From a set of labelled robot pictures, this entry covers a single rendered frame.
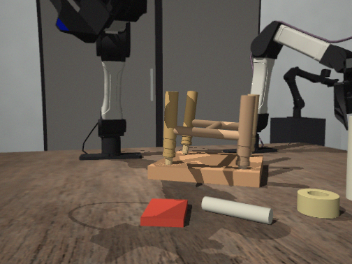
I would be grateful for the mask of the white glue bottle with red cap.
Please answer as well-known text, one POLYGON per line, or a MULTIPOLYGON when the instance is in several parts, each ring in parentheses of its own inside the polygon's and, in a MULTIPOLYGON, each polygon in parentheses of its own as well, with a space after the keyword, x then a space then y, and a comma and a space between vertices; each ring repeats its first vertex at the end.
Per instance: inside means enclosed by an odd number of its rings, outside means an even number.
POLYGON ((352 117, 349 117, 349 134, 346 167, 346 198, 352 200, 352 117))

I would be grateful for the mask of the red flat block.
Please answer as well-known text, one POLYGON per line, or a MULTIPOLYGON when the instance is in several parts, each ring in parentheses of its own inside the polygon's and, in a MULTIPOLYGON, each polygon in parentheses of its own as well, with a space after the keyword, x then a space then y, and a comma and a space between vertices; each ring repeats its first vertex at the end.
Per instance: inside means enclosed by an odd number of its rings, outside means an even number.
POLYGON ((140 218, 141 226, 184 227, 188 200, 155 199, 140 218))

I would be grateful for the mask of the off-white cylinder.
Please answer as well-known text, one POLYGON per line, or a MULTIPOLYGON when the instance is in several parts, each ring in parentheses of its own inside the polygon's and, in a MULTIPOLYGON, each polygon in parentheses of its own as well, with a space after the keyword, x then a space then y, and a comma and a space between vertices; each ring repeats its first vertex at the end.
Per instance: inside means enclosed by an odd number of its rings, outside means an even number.
POLYGON ((232 217, 248 219, 266 224, 271 224, 273 219, 272 208, 212 198, 208 196, 203 198, 202 209, 209 212, 225 214, 232 217))

